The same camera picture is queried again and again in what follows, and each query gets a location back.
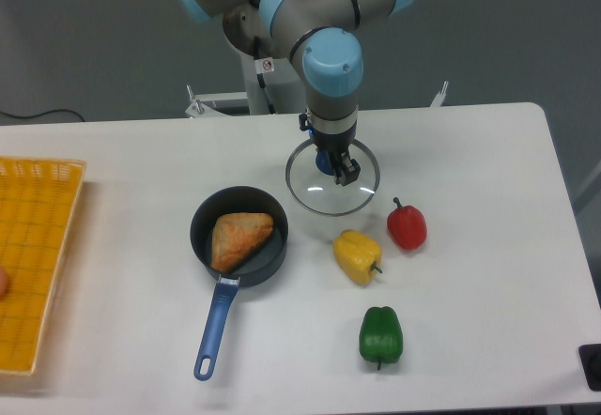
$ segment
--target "gray floor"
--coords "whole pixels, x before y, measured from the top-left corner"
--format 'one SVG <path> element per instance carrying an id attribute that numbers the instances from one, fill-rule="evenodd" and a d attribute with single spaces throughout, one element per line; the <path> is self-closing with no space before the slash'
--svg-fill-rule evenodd
<path id="1" fill-rule="evenodd" d="M 572 195 L 601 160 L 601 0 L 417 0 L 357 36 L 363 109 L 427 106 L 448 80 L 447 104 L 541 105 Z M 177 0 L 0 0 L 2 111 L 181 117 L 186 83 L 243 90 L 220 20 L 191 23 Z M 601 294 L 600 194 L 577 221 Z"/>

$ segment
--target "blue pan handle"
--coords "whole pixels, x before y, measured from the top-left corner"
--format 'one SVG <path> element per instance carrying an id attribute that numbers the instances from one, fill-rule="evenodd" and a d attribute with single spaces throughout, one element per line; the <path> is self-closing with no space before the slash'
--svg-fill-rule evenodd
<path id="1" fill-rule="evenodd" d="M 219 345 L 222 342 L 225 320 L 227 319 L 229 307 L 232 305 L 236 293 L 238 293 L 238 287 L 239 279 L 226 279 L 224 277 L 220 277 L 219 282 L 215 285 L 205 333 L 203 333 L 203 340 L 200 342 L 200 349 L 194 366 L 194 377 L 198 380 L 209 380 L 213 376 Z M 203 367 L 204 361 L 209 361 L 208 368 Z M 203 374 L 201 368 L 206 368 L 207 371 Z"/>

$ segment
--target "yellow basket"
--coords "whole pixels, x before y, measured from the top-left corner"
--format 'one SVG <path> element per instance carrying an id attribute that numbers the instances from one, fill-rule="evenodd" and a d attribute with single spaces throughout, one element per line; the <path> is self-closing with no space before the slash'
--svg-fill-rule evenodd
<path id="1" fill-rule="evenodd" d="M 31 375 L 85 161 L 0 157 L 0 373 Z"/>

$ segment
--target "handle hole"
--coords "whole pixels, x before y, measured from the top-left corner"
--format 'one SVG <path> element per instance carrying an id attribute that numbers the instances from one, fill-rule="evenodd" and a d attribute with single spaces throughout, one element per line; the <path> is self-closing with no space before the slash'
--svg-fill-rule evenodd
<path id="1" fill-rule="evenodd" d="M 210 357 L 205 357 L 203 361 L 200 362 L 200 374 L 205 375 L 208 373 L 208 369 L 210 367 Z"/>

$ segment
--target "bell pepper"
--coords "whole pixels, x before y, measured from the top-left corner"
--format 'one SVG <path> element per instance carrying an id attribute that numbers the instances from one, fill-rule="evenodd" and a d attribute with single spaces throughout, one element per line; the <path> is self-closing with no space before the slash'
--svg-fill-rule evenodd
<path id="1" fill-rule="evenodd" d="M 428 235 L 424 215 L 414 206 L 401 206 L 398 197 L 393 202 L 396 208 L 386 220 L 388 231 L 401 249 L 413 251 L 424 244 Z"/>
<path id="2" fill-rule="evenodd" d="M 359 333 L 359 353 L 378 364 L 397 363 L 403 354 L 403 332 L 396 312 L 390 307 L 371 307 Z"/>
<path id="3" fill-rule="evenodd" d="M 336 262 L 357 284 L 372 282 L 376 272 L 382 272 L 382 249 L 379 244 L 356 230 L 345 230 L 332 244 Z"/>

